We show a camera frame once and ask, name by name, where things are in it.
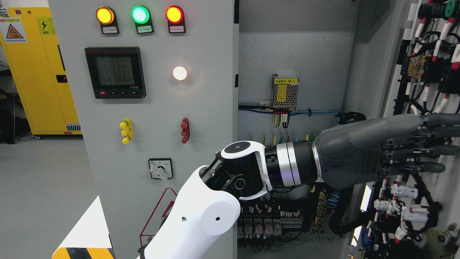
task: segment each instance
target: silver metal ring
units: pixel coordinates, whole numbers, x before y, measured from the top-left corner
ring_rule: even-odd
[[[291,163],[289,161],[289,154],[286,143],[276,146],[276,153],[278,155],[278,164],[280,166],[281,178],[284,186],[294,186],[294,178],[291,171]]]
[[[295,159],[294,144],[292,142],[287,143],[287,153],[289,155],[289,162],[291,164],[292,177],[294,179],[294,184],[299,185],[302,182],[300,181],[299,168],[297,167],[297,160]]]
[[[313,142],[313,145],[311,146],[311,149],[313,150],[313,157],[315,158],[316,168],[318,169],[318,178],[316,179],[316,181],[324,182],[324,180],[322,179],[322,175],[321,175],[321,164],[319,163],[318,149],[316,148],[316,145],[314,142]]]

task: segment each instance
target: red terminal connector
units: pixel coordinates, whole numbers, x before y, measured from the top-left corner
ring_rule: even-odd
[[[182,119],[180,128],[182,129],[182,132],[180,133],[182,136],[182,144],[186,144],[190,139],[190,122],[188,118]]]

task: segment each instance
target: electrical hazard sticker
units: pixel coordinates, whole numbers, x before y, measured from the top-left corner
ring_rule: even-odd
[[[52,17],[39,17],[37,18],[37,22],[42,35],[56,35]]]
[[[27,43],[26,32],[21,18],[0,19],[0,32],[5,43]]]
[[[288,91],[288,85],[286,84],[279,84],[278,85],[278,97],[276,101],[278,102],[285,102],[286,101],[286,93]]]

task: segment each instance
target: yellow label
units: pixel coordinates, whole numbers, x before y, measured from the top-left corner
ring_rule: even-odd
[[[286,92],[288,91],[288,85],[279,84],[278,85],[278,98],[276,101],[285,102],[286,101]]]
[[[39,17],[37,18],[38,28],[42,35],[55,35],[54,23],[52,17]]]
[[[275,78],[275,84],[286,83],[286,84],[295,84],[299,81],[297,78]]]

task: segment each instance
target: red indicator light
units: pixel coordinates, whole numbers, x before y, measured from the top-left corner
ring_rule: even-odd
[[[166,9],[166,19],[172,24],[178,24],[184,19],[184,11],[179,6],[170,6]]]

